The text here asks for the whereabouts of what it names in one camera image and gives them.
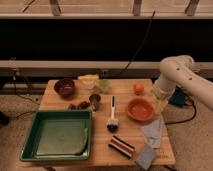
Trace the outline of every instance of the tiled floor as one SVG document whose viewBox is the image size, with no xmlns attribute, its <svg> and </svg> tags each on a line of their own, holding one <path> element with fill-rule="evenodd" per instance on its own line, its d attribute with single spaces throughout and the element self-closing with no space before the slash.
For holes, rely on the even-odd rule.
<svg viewBox="0 0 213 171">
<path fill-rule="evenodd" d="M 30 95 L 33 100 L 41 100 L 41 95 Z M 184 124 L 169 125 L 168 132 L 175 153 L 176 169 L 179 171 L 211 171 L 213 170 L 213 112 L 196 101 L 197 116 L 194 120 Z M 38 109 L 38 105 L 16 95 L 0 95 L 0 110 L 10 117 L 20 113 Z M 191 116 L 193 110 L 178 109 L 168 105 L 164 110 L 164 118 L 168 120 L 182 120 Z M 28 126 L 32 114 L 22 115 L 12 119 L 7 126 L 0 128 L 0 171 L 42 171 L 43 168 L 25 168 L 19 161 Z M 92 171 L 92 170 L 125 170 L 139 171 L 138 167 L 112 167 L 112 168 L 57 168 L 60 171 Z M 163 167 L 154 167 L 151 170 L 167 170 Z"/>
</svg>

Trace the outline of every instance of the small bowl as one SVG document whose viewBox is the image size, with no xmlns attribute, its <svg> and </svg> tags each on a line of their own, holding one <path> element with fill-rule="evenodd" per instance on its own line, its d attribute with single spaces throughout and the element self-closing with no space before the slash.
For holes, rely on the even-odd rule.
<svg viewBox="0 0 213 171">
<path fill-rule="evenodd" d="M 137 121 L 151 121 L 154 118 L 153 106 L 143 98 L 132 99 L 126 108 L 127 114 Z"/>
<path fill-rule="evenodd" d="M 54 90 L 62 98 L 67 98 L 75 92 L 75 82 L 71 78 L 63 78 L 55 83 Z"/>
</svg>

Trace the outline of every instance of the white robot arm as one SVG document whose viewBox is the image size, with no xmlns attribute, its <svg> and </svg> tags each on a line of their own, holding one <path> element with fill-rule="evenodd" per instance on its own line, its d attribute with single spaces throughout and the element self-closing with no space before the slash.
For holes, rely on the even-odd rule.
<svg viewBox="0 0 213 171">
<path fill-rule="evenodd" d="M 161 75 L 153 85 L 155 96 L 169 99 L 176 85 L 180 85 L 213 110 L 213 83 L 194 74 L 193 66 L 193 58 L 187 55 L 164 58 L 160 62 Z"/>
</svg>

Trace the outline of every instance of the green tray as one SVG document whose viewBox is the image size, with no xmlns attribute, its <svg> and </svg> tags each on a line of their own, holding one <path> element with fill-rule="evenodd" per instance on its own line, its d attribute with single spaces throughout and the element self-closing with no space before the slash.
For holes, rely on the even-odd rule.
<svg viewBox="0 0 213 171">
<path fill-rule="evenodd" d="M 32 120 L 20 160 L 24 162 L 86 160 L 91 149 L 89 110 L 38 111 Z"/>
</svg>

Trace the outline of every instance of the cable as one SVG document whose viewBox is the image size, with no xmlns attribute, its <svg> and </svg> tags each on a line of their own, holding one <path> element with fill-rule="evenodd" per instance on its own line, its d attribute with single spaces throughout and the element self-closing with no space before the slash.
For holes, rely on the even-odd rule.
<svg viewBox="0 0 213 171">
<path fill-rule="evenodd" d="M 148 24 L 148 26 L 147 26 L 146 33 L 145 33 L 145 35 L 144 35 L 144 38 L 143 38 L 143 40 L 141 41 L 141 44 L 139 45 L 138 49 L 136 50 L 134 56 L 132 57 L 132 59 L 130 59 L 130 61 L 128 62 L 128 64 L 127 64 L 116 76 L 114 76 L 115 78 L 120 77 L 120 76 L 123 74 L 123 72 L 125 72 L 125 71 L 127 70 L 127 68 L 129 67 L 129 65 L 132 63 L 132 61 L 135 60 L 135 58 L 137 57 L 137 55 L 139 54 L 139 52 L 140 52 L 141 49 L 143 48 L 143 46 L 144 46 L 144 44 L 145 44 L 145 42 L 146 42 L 146 39 L 147 39 L 147 37 L 149 36 L 150 30 L 151 30 L 151 25 L 152 25 L 152 20 L 153 20 L 154 16 L 155 16 L 155 11 L 153 11 L 153 13 L 152 13 L 152 16 L 151 16 L 151 18 L 150 18 L 150 20 L 149 20 L 149 24 Z"/>
<path fill-rule="evenodd" d="M 30 100 L 31 102 L 33 102 L 33 103 L 39 105 L 39 103 L 35 102 L 35 101 L 32 100 L 31 98 L 27 98 L 27 97 L 24 97 L 24 96 L 18 94 L 17 88 L 16 88 L 16 72 L 13 73 L 13 85 L 14 85 L 14 93 L 15 93 L 18 97 L 23 98 L 23 99 L 25 99 L 25 100 Z"/>
<path fill-rule="evenodd" d="M 34 112 L 36 112 L 36 110 L 23 112 L 23 113 L 18 114 L 17 116 L 11 116 L 11 117 L 9 117 L 9 118 L 10 118 L 10 119 L 18 119 L 18 118 L 19 118 L 20 116 L 22 116 L 22 115 L 32 114 L 32 113 L 34 113 Z"/>
<path fill-rule="evenodd" d="M 165 167 L 166 169 L 168 169 L 168 170 L 170 170 L 170 171 L 177 171 L 176 169 L 173 169 L 173 168 L 171 168 L 171 167 L 169 167 L 169 166 L 167 166 L 167 165 L 163 165 L 163 167 Z"/>
<path fill-rule="evenodd" d="M 194 103 L 194 100 L 191 99 L 189 96 L 188 97 L 188 101 L 191 102 L 191 105 L 187 105 L 187 106 L 192 106 L 193 109 L 194 109 L 194 113 L 192 115 L 192 117 L 188 118 L 188 119 L 185 119 L 185 120 L 182 120 L 182 121 L 174 121 L 174 122 L 166 122 L 165 125 L 172 125 L 172 124 L 179 124 L 179 123 L 185 123 L 185 122 L 189 122 L 191 120 L 193 120 L 195 118 L 195 116 L 197 115 L 197 108 L 196 108 L 196 105 Z"/>
</svg>

